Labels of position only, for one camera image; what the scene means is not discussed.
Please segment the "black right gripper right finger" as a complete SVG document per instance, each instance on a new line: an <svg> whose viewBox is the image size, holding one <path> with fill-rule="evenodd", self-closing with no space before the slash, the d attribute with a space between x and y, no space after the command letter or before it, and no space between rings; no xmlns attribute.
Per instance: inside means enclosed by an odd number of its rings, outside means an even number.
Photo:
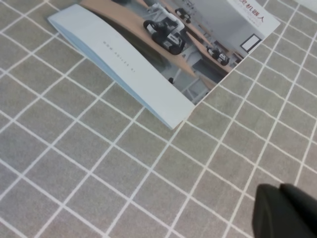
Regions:
<svg viewBox="0 0 317 238"><path fill-rule="evenodd" d="M301 220L316 237L317 200L292 184L281 184L279 189L292 204Z"/></svg>

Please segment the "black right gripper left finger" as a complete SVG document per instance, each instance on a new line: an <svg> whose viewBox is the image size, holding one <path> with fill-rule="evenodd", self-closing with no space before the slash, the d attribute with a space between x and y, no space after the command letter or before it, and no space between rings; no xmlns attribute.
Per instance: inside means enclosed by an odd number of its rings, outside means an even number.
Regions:
<svg viewBox="0 0 317 238"><path fill-rule="evenodd" d="M261 184L256 190L253 234L256 238L306 238L307 226L277 187Z"/></svg>

